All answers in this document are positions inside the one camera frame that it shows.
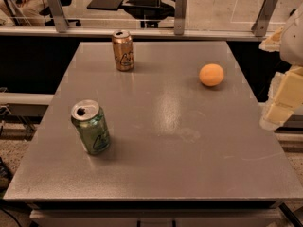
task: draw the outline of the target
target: metal post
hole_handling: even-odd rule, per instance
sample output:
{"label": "metal post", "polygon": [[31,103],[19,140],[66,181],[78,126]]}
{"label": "metal post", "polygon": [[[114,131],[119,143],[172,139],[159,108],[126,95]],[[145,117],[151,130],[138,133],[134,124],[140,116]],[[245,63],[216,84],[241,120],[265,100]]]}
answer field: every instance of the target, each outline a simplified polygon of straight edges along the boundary
{"label": "metal post", "polygon": [[176,0],[174,34],[183,35],[186,24],[187,0]]}
{"label": "metal post", "polygon": [[47,2],[55,22],[56,30],[58,32],[66,32],[69,24],[65,19],[60,0],[47,0]]}
{"label": "metal post", "polygon": [[267,27],[274,13],[277,0],[264,0],[258,18],[252,27],[252,31],[257,37],[263,37],[266,34]]}

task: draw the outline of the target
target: round orange object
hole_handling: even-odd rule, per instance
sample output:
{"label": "round orange object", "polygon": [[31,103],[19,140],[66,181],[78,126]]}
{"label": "round orange object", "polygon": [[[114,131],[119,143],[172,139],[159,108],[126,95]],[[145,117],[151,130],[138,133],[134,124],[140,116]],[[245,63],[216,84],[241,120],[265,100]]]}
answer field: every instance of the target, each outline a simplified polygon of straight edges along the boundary
{"label": "round orange object", "polygon": [[207,64],[201,68],[199,79],[202,84],[212,87],[220,84],[224,78],[224,71],[218,64]]}

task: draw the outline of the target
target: can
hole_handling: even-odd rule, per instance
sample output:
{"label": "can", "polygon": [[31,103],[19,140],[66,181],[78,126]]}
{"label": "can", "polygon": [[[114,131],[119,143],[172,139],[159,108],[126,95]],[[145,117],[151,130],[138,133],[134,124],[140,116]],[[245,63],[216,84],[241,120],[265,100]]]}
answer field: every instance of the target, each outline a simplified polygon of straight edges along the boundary
{"label": "can", "polygon": [[116,69],[129,71],[134,68],[133,39],[129,31],[117,30],[112,36]]}
{"label": "can", "polygon": [[110,146],[104,111],[96,101],[83,100],[74,105],[71,121],[87,153],[96,155]]}

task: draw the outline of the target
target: black flat board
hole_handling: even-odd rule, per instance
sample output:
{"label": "black flat board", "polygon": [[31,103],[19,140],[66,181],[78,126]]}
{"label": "black flat board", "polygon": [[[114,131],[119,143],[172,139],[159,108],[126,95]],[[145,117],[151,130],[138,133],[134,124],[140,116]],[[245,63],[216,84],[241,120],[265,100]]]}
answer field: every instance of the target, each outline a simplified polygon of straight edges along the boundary
{"label": "black flat board", "polygon": [[92,0],[87,9],[118,10],[123,0]]}

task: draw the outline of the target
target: can top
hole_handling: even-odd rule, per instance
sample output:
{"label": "can top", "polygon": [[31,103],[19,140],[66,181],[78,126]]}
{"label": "can top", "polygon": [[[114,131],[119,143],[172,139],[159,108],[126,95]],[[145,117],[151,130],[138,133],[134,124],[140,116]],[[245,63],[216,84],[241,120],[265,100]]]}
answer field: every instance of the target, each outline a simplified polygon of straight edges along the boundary
{"label": "can top", "polygon": [[130,32],[126,30],[116,30],[113,34],[115,38],[124,39],[130,36]]}
{"label": "can top", "polygon": [[83,100],[78,102],[72,108],[72,117],[79,120],[89,120],[98,114],[99,105],[93,100]]}

